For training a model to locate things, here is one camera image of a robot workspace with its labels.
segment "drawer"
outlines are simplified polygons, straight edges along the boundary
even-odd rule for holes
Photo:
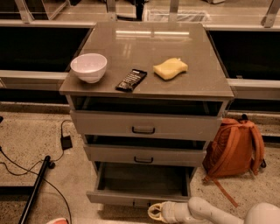
[[[71,111],[80,134],[212,141],[221,118],[191,115],[150,115]]]
[[[93,203],[149,207],[190,197],[187,167],[101,163],[95,188],[87,192]]]
[[[206,155],[203,147],[186,140],[96,136],[84,149],[92,162],[198,167]]]

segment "power adapter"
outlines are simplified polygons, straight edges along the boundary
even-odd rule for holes
[[[73,147],[70,136],[61,136],[60,142],[61,142],[61,147],[62,147],[63,151],[68,150]]]

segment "gray tabletop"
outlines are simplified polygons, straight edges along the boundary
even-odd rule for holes
[[[63,95],[159,98],[233,98],[225,74],[201,24],[98,23],[80,54],[100,53],[108,60],[107,71],[96,83],[78,79],[72,71],[60,88]],[[188,71],[172,80],[153,73],[153,66],[179,58]],[[148,73],[133,93],[115,90],[131,71]]]

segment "desk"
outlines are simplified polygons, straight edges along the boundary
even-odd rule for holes
[[[99,82],[70,71],[59,90],[98,177],[89,199],[133,207],[187,201],[195,167],[234,98],[202,25],[98,23],[81,53],[108,59]],[[153,73],[173,57],[187,73],[169,81]],[[132,68],[147,77],[133,93],[115,90]]]

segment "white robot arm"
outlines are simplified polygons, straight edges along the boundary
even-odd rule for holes
[[[245,220],[241,220],[230,213],[199,197],[191,197],[187,203],[166,201],[149,207],[148,215],[157,221],[165,223],[207,223],[214,224],[279,224],[280,208],[268,203],[253,206],[247,213]]]

